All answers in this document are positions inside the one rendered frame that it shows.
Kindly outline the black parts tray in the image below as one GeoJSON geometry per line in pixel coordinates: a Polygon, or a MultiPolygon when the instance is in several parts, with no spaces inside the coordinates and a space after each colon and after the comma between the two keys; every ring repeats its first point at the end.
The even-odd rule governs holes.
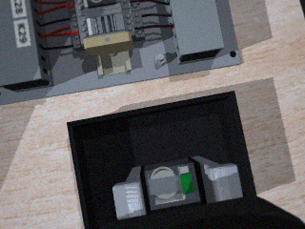
{"type": "Polygon", "coordinates": [[[257,197],[235,92],[67,122],[85,229],[117,220],[112,187],[133,167],[202,156],[237,165],[257,197]]]}

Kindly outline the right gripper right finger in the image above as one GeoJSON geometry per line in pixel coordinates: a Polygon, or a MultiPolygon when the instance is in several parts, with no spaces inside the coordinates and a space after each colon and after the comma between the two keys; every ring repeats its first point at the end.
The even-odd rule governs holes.
{"type": "Polygon", "coordinates": [[[194,164],[200,200],[203,204],[243,198],[237,165],[218,164],[202,156],[188,157],[194,164]]]}

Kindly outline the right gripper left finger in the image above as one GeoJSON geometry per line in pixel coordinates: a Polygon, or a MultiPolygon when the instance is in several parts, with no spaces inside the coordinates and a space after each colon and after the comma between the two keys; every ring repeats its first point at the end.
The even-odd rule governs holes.
{"type": "Polygon", "coordinates": [[[151,213],[144,167],[133,167],[125,182],[115,183],[112,187],[117,219],[151,213]]]}

